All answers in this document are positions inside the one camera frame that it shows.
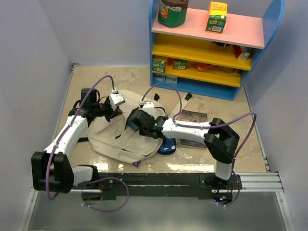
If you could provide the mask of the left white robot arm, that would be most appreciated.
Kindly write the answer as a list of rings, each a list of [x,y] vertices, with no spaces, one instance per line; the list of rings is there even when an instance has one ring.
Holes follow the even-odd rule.
[[[93,165],[71,167],[69,156],[90,124],[98,117],[110,122],[122,114],[120,106],[125,102],[118,90],[100,102],[96,89],[84,88],[68,114],[65,126],[55,140],[43,151],[31,157],[33,187],[37,191],[69,193],[73,186],[84,184],[89,189],[100,183],[98,169]]]

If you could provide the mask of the small blue notebook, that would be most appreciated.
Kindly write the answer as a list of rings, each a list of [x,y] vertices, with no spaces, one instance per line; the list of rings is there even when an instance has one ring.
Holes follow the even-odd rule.
[[[139,129],[133,122],[130,122],[129,126],[133,131],[137,131]]]

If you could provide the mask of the beige canvas backpack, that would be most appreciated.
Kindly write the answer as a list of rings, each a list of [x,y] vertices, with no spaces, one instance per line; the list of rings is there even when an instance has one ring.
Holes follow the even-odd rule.
[[[139,106],[141,95],[129,90],[119,92],[125,99],[125,103],[120,106],[122,114],[109,122],[104,116],[96,118],[91,124],[88,139],[95,152],[133,164],[153,156],[162,145],[163,139],[142,136],[127,124],[129,115]]]

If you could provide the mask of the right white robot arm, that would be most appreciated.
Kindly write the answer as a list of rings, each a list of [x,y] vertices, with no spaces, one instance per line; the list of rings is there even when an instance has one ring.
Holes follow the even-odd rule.
[[[226,189],[231,184],[232,165],[239,135],[220,118],[211,122],[187,122],[167,116],[154,118],[143,110],[132,113],[130,121],[139,134],[153,139],[185,139],[203,143],[216,160],[215,176],[206,179],[212,187]]]

